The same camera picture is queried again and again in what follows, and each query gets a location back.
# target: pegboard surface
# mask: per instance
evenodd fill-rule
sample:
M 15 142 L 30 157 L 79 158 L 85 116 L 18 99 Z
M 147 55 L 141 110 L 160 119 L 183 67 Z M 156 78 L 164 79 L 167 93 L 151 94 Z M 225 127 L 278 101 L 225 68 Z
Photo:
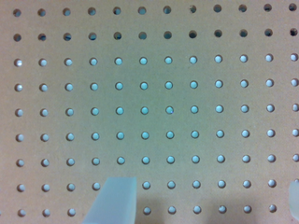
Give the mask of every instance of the pegboard surface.
M 0 223 L 296 223 L 298 1 L 1 1 Z

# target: hardboard panel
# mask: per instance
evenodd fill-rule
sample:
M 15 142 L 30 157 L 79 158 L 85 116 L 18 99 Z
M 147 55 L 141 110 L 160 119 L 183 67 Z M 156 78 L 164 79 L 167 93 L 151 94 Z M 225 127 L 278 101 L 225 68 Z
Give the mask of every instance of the hardboard panel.
M 1 223 L 80 223 L 91 207 L 100 190 L 93 183 L 104 185 L 109 176 L 137 177 L 137 212 L 135 223 L 296 223 L 288 206 L 288 187 L 298 178 L 297 165 L 292 157 L 298 153 L 298 138 L 292 130 L 298 128 L 298 113 L 292 106 L 298 103 L 298 87 L 292 86 L 298 78 L 298 62 L 291 60 L 298 53 L 297 36 L 291 36 L 291 28 L 297 27 L 298 10 L 290 11 L 291 1 L 2 1 L 1 2 Z M 221 12 L 213 10 L 221 5 Z M 245 5 L 245 12 L 239 11 Z M 271 11 L 264 5 L 270 4 Z M 171 12 L 164 13 L 170 6 Z M 191 6 L 196 6 L 194 13 Z M 63 14 L 68 7 L 69 16 Z M 96 9 L 91 16 L 90 7 Z M 120 15 L 113 9 L 119 7 Z M 144 15 L 138 9 L 144 7 Z M 19 17 L 13 15 L 18 8 Z M 38 16 L 44 8 L 46 15 Z M 246 37 L 240 36 L 247 30 Z M 266 29 L 273 34 L 266 36 Z M 222 31 L 221 37 L 214 35 Z M 171 32 L 170 39 L 164 32 Z M 190 31 L 197 33 L 190 38 Z M 114 34 L 121 33 L 116 40 Z M 147 38 L 139 39 L 140 32 Z M 71 34 L 65 41 L 64 34 Z M 94 41 L 90 33 L 96 33 Z M 20 41 L 13 36 L 21 35 Z M 38 40 L 45 34 L 46 40 Z M 248 55 L 246 63 L 240 62 L 241 55 Z M 267 62 L 265 56 L 272 54 L 274 60 Z M 215 57 L 222 57 L 221 63 Z M 173 62 L 166 64 L 169 56 Z M 190 63 L 195 56 L 197 63 Z M 116 65 L 115 59 L 122 58 Z M 141 65 L 140 58 L 148 59 Z M 73 64 L 65 66 L 70 58 Z M 98 63 L 91 66 L 89 60 Z M 16 59 L 22 66 L 14 65 Z M 39 60 L 47 60 L 40 66 Z M 273 87 L 266 86 L 267 79 L 274 80 Z M 221 80 L 223 86 L 216 88 Z M 241 81 L 249 85 L 241 87 Z M 165 88 L 166 81 L 173 88 Z M 198 87 L 192 89 L 191 82 Z M 123 89 L 117 91 L 116 83 Z M 149 87 L 142 91 L 140 84 Z M 22 84 L 20 92 L 16 84 Z M 47 84 L 48 90 L 39 87 Z M 65 90 L 71 83 L 72 91 Z M 91 84 L 97 83 L 98 90 L 92 91 Z M 174 113 L 165 110 L 173 106 Z M 193 114 L 191 107 L 198 106 Z M 222 105 L 223 112 L 217 113 L 216 106 Z M 242 113 L 241 106 L 248 105 L 249 112 Z M 273 105 L 275 110 L 266 110 Z M 116 109 L 124 109 L 122 115 Z M 146 106 L 148 115 L 140 109 Z M 93 116 L 92 108 L 99 114 Z M 23 115 L 18 118 L 16 109 Z M 40 116 L 47 108 L 49 114 Z M 65 114 L 67 108 L 74 115 Z M 274 137 L 267 131 L 273 129 Z M 192 131 L 199 132 L 193 139 Z M 218 130 L 224 137 L 218 138 Z M 249 137 L 242 131 L 249 130 Z M 166 133 L 172 131 L 173 139 Z M 122 140 L 118 132 L 124 133 Z M 143 140 L 141 134 L 149 133 Z M 16 135 L 23 134 L 22 142 Z M 41 141 L 46 133 L 49 141 Z M 73 141 L 66 135 L 72 133 Z M 100 139 L 92 140 L 99 133 Z M 276 156 L 269 162 L 268 156 Z M 200 158 L 198 163 L 192 157 Z M 217 162 L 219 155 L 224 163 Z M 243 156 L 249 155 L 250 162 L 244 163 Z M 149 164 L 142 163 L 149 157 Z M 169 156 L 175 158 L 167 163 Z M 123 165 L 117 158 L 124 157 Z M 67 159 L 75 160 L 68 166 Z M 99 158 L 100 164 L 92 164 Z M 18 167 L 16 161 L 24 160 Z M 48 167 L 42 160 L 50 162 Z M 277 185 L 268 186 L 274 179 Z M 193 181 L 201 183 L 199 189 L 192 187 Z M 218 182 L 224 180 L 224 189 Z M 243 182 L 249 180 L 246 189 Z M 144 182 L 149 189 L 143 189 Z M 176 187 L 169 189 L 167 183 L 174 181 Z M 67 190 L 73 183 L 74 191 Z M 25 186 L 18 192 L 19 184 Z M 50 190 L 44 192 L 42 186 Z M 274 204 L 277 211 L 271 213 Z M 221 205 L 226 213 L 219 212 Z M 244 207 L 251 206 L 245 213 Z M 176 213 L 168 213 L 170 206 Z M 201 213 L 193 208 L 200 206 Z M 144 208 L 149 207 L 149 215 Z M 24 217 L 18 215 L 23 209 Z M 44 209 L 50 210 L 48 217 Z M 69 216 L 68 210 L 76 214 Z

